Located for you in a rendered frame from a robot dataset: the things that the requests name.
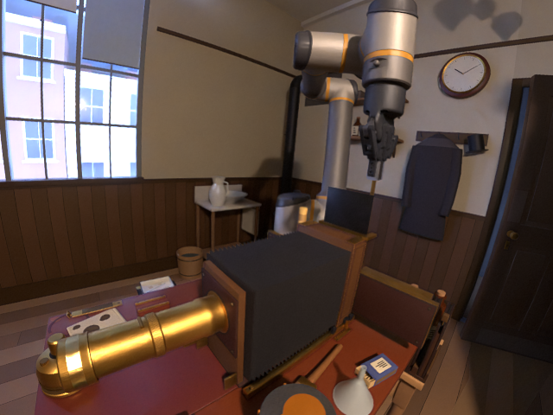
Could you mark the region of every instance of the beige wall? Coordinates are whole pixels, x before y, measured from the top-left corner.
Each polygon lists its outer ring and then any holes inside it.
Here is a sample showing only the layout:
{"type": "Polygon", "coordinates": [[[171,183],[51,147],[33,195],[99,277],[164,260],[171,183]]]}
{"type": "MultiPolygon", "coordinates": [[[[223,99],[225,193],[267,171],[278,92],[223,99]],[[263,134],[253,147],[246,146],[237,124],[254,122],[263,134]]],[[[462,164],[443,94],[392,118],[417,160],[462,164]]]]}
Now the beige wall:
{"type": "MultiPolygon", "coordinates": [[[[417,1],[417,53],[501,42],[504,39],[492,29],[493,17],[512,11],[522,14],[523,22],[520,28],[514,30],[511,40],[553,35],[550,20],[545,17],[553,15],[553,2],[549,0],[496,1],[492,17],[480,20],[470,14],[455,29],[451,29],[451,22],[446,22],[448,29],[438,19],[435,12],[438,3],[455,2],[417,1]]],[[[361,34],[365,27],[368,4],[369,2],[362,3],[305,29],[361,34]]],[[[531,77],[536,73],[553,74],[553,42],[487,49],[479,53],[488,59],[492,77],[487,87],[470,99],[451,99],[438,89],[437,76],[452,54],[415,60],[413,87],[407,92],[410,103],[405,106],[405,114],[396,121],[397,134],[405,143],[398,145],[396,158],[386,162],[384,179],[377,184],[377,193],[401,197],[404,171],[410,148],[416,144],[417,131],[480,132],[490,136],[487,147],[489,151],[483,155],[463,157],[454,209],[471,214],[486,214],[505,129],[512,79],[531,77]]],[[[362,107],[354,109],[353,119],[356,117],[361,117],[362,122],[366,121],[362,107]]],[[[327,106],[302,106],[298,124],[294,176],[320,182],[326,141],[327,106]]],[[[367,160],[361,152],[360,144],[352,144],[347,181],[349,188],[365,191],[370,189],[371,182],[366,178],[366,168],[367,160]]]]}
{"type": "Polygon", "coordinates": [[[162,34],[158,26],[295,73],[300,23],[258,0],[150,2],[143,176],[279,176],[292,78],[162,34]]]}

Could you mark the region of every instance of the ceiling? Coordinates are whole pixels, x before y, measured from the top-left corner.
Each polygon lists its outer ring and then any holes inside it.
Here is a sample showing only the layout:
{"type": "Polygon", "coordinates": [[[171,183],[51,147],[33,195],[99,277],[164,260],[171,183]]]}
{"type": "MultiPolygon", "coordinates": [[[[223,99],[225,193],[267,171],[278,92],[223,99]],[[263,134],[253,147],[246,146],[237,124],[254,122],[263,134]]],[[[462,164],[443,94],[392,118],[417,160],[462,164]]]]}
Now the ceiling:
{"type": "Polygon", "coordinates": [[[303,22],[350,0],[267,0],[280,10],[303,22]]]}

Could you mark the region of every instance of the white basin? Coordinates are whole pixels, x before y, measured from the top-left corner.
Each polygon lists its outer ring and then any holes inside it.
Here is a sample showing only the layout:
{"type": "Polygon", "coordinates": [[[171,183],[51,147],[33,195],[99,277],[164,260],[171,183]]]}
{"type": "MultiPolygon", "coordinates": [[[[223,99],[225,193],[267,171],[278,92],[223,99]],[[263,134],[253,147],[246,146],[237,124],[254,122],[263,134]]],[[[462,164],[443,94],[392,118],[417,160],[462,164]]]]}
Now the white basin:
{"type": "Polygon", "coordinates": [[[236,203],[237,201],[241,201],[247,195],[248,194],[246,192],[238,192],[237,190],[231,190],[226,194],[225,204],[226,205],[232,205],[233,203],[236,203]]]}

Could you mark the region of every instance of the black pipe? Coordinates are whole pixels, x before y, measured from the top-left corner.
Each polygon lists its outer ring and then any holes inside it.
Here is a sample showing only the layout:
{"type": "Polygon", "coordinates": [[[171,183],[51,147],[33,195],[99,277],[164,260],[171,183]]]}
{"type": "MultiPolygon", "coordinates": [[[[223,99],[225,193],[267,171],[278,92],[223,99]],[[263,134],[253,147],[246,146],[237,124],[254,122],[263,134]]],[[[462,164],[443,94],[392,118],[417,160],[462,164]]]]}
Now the black pipe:
{"type": "Polygon", "coordinates": [[[300,85],[302,76],[296,76],[290,83],[288,93],[288,114],[286,116],[286,138],[284,141],[283,176],[280,181],[280,194],[292,191],[292,170],[296,148],[297,113],[300,109],[300,85]]]}

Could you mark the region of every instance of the clock hand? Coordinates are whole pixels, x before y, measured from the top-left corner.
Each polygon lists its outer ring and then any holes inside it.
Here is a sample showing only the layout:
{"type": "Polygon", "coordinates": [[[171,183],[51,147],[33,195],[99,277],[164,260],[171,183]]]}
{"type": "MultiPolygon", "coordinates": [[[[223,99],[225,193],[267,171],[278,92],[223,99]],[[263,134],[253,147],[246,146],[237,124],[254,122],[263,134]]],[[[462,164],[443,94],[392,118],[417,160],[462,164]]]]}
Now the clock hand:
{"type": "Polygon", "coordinates": [[[463,75],[464,75],[465,73],[467,73],[467,72],[472,71],[472,70],[475,69],[476,67],[471,67],[468,71],[463,72],[463,75]]]}

